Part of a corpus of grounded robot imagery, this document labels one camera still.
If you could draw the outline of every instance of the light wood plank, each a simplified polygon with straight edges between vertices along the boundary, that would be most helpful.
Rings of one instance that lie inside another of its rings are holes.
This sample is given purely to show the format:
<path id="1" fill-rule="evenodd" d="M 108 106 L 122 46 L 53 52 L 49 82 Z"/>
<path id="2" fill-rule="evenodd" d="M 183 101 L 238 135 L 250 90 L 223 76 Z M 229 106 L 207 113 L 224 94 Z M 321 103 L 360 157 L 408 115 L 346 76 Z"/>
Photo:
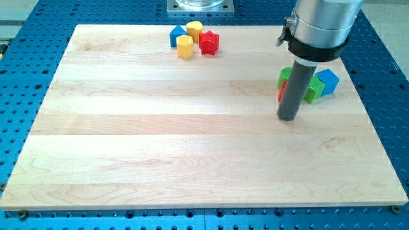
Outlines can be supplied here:
<path id="1" fill-rule="evenodd" d="M 340 59 L 337 91 L 277 118 L 274 26 L 214 26 L 181 59 L 172 26 L 79 25 L 0 199 L 4 210 L 405 204 Z"/>

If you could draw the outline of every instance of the green cube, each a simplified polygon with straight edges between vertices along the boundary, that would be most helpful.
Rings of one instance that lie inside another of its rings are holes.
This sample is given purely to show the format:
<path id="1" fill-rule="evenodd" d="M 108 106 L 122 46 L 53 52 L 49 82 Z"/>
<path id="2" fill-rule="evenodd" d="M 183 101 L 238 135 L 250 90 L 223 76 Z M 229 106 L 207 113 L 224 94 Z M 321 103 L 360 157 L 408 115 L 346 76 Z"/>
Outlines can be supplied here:
<path id="1" fill-rule="evenodd" d="M 311 82 L 309 83 L 307 92 L 305 93 L 304 100 L 310 104 L 314 102 L 315 99 L 319 98 L 324 91 L 325 83 L 320 81 L 317 75 L 313 76 Z"/>
<path id="2" fill-rule="evenodd" d="M 288 81 L 289 75 L 291 73 L 291 67 L 283 68 L 280 73 L 279 81 L 277 82 L 277 88 L 281 89 L 282 83 Z"/>

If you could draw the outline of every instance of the blue block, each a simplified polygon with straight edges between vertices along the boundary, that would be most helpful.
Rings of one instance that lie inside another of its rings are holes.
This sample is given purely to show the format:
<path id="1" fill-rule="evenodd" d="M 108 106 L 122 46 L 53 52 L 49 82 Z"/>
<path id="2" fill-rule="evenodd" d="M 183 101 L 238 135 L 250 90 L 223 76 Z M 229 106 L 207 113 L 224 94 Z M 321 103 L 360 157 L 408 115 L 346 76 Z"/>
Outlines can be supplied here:
<path id="1" fill-rule="evenodd" d="M 187 35 L 186 31 L 180 27 L 176 26 L 170 33 L 169 37 L 171 39 L 171 47 L 176 47 L 176 38 L 181 35 Z"/>
<path id="2" fill-rule="evenodd" d="M 321 96 L 325 96 L 334 92 L 338 85 L 339 78 L 331 70 L 323 70 L 316 73 L 320 81 L 325 83 L 324 91 L 322 91 Z"/>

